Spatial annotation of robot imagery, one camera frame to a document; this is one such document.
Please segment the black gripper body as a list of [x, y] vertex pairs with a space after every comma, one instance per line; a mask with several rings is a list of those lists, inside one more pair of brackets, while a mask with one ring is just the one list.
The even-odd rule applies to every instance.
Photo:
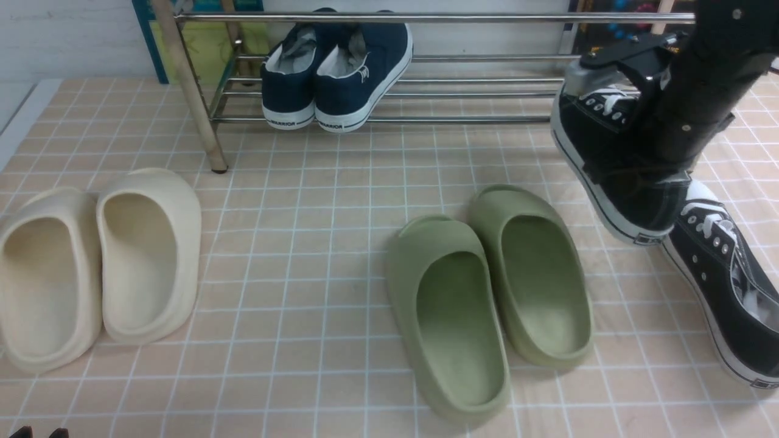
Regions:
[[625, 78], [612, 86], [639, 97], [629, 128], [637, 153], [685, 169], [728, 125], [740, 98], [740, 39], [724, 32], [646, 34], [579, 64], [616, 66]]

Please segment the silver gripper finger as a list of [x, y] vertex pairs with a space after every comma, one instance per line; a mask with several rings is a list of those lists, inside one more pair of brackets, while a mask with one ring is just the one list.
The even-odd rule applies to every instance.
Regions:
[[584, 96], [623, 80], [624, 75], [616, 66], [589, 69], [581, 64], [569, 64], [565, 70], [563, 92], [568, 96]]

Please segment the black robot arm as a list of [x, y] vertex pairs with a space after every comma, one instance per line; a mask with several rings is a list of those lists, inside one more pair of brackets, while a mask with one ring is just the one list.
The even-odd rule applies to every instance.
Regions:
[[776, 1], [699, 1], [692, 33], [645, 34], [583, 55], [563, 91], [581, 96], [623, 75], [640, 92], [609, 149], [584, 161], [593, 182], [687, 169], [777, 57]]

